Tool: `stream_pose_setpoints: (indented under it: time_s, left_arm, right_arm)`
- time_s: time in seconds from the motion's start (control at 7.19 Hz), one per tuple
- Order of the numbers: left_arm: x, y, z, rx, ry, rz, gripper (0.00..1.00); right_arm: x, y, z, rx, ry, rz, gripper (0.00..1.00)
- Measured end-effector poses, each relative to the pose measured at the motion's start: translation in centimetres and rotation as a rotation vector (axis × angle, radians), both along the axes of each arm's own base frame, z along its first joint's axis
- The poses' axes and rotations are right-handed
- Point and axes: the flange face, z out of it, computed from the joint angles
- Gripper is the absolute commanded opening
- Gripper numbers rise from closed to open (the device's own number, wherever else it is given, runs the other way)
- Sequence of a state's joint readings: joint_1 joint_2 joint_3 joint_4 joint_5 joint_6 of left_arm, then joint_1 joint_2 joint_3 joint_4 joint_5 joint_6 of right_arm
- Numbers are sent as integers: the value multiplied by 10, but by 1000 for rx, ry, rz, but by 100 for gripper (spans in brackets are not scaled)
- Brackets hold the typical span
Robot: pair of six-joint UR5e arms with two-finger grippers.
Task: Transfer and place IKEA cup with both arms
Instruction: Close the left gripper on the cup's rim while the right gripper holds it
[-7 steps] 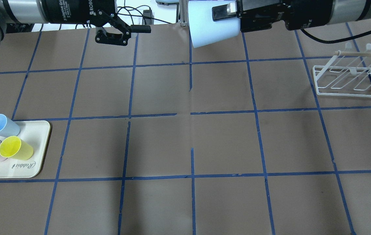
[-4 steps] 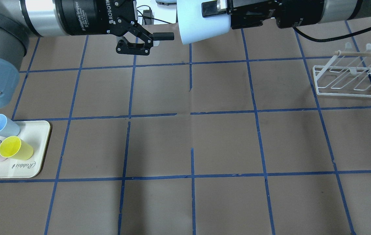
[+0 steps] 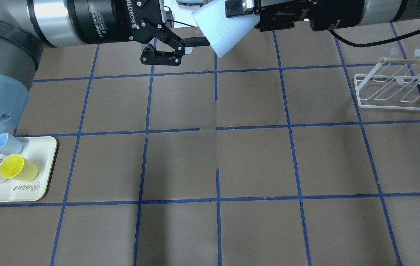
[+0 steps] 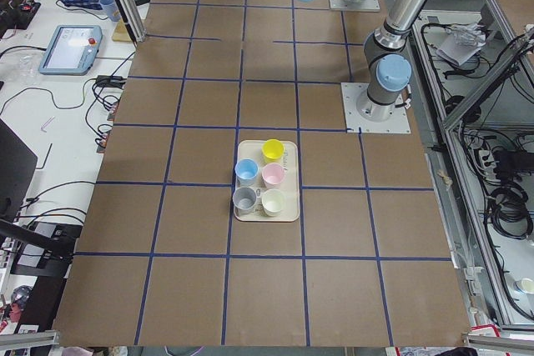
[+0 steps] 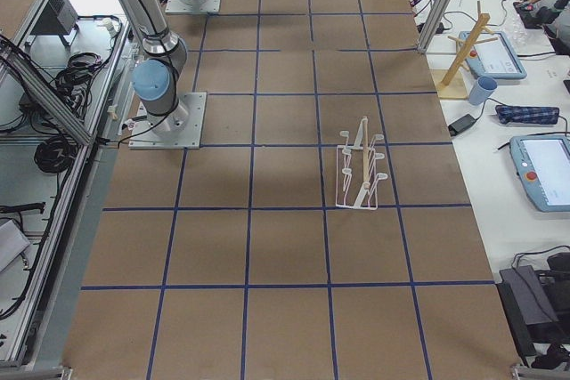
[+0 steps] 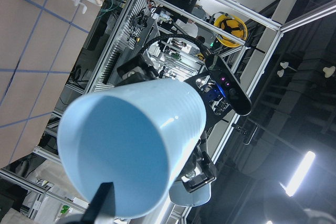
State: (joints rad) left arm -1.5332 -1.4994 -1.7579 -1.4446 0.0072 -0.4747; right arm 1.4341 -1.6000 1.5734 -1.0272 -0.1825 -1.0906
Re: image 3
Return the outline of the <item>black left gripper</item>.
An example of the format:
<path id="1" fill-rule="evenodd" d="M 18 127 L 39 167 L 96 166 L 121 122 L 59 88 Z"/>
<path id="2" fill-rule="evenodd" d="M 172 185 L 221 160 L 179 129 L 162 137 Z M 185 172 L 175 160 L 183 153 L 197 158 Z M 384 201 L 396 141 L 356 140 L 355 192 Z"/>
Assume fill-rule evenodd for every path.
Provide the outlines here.
<path id="1" fill-rule="evenodd" d="M 144 44 L 145 65 L 178 66 L 183 47 L 209 47 L 206 37 L 182 40 L 167 26 L 162 0 L 67 0 L 78 38 L 86 44 L 134 41 Z"/>

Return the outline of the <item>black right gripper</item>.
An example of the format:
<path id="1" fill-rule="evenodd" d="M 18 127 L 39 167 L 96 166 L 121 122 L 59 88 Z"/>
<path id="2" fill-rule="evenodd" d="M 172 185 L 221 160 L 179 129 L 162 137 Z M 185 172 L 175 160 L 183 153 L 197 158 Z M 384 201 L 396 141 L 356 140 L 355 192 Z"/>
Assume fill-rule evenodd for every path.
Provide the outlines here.
<path id="1" fill-rule="evenodd" d="M 309 20 L 313 31 L 334 30 L 359 25 L 364 0 L 226 0 L 227 18 L 256 14 L 261 32 L 291 29 L 296 22 Z"/>

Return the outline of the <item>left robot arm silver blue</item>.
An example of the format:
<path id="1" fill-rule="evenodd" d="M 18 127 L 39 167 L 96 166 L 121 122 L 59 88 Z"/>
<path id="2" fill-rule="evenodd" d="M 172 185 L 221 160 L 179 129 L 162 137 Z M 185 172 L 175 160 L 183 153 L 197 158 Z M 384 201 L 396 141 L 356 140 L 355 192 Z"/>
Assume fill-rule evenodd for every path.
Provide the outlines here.
<path id="1" fill-rule="evenodd" d="M 205 37 L 166 27 L 162 0 L 0 0 L 0 134 L 18 126 L 43 49 L 139 42 L 144 65 L 179 66 Z"/>

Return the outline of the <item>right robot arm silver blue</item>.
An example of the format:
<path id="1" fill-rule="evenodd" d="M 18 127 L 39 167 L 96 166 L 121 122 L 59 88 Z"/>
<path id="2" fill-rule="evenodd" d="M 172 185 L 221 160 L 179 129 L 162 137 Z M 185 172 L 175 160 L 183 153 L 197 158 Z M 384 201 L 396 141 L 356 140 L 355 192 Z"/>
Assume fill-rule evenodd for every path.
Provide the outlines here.
<path id="1" fill-rule="evenodd" d="M 227 0 L 227 18 L 256 15 L 264 32 L 308 20 L 313 31 L 419 20 L 420 0 Z"/>

